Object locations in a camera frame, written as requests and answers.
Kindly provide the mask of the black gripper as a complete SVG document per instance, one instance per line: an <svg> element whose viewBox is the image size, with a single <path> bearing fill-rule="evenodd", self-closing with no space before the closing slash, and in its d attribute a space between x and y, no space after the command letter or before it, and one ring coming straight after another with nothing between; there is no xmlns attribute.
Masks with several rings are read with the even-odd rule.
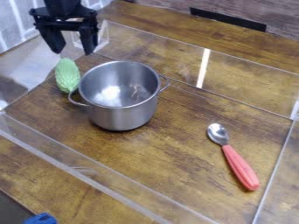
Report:
<svg viewBox="0 0 299 224"><path fill-rule="evenodd" d="M30 15L34 17L35 28L40 31L42 37L55 53L60 53L66 40L62 31L79 31L79 38L83 50L87 55L94 53L99 44L99 22L98 12L82 4L72 12L64 7L48 7L30 9Z"/></svg>

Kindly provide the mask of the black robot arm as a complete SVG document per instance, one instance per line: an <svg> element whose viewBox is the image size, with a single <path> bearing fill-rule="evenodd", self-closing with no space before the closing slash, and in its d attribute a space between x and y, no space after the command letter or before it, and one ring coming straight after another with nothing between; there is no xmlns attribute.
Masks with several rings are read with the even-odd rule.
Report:
<svg viewBox="0 0 299 224"><path fill-rule="evenodd" d="M34 25L48 47L60 53L67 45L62 32L79 32L80 43L87 55L99 44L98 12L82 5L82 0L43 0L46 6L31 9Z"/></svg>

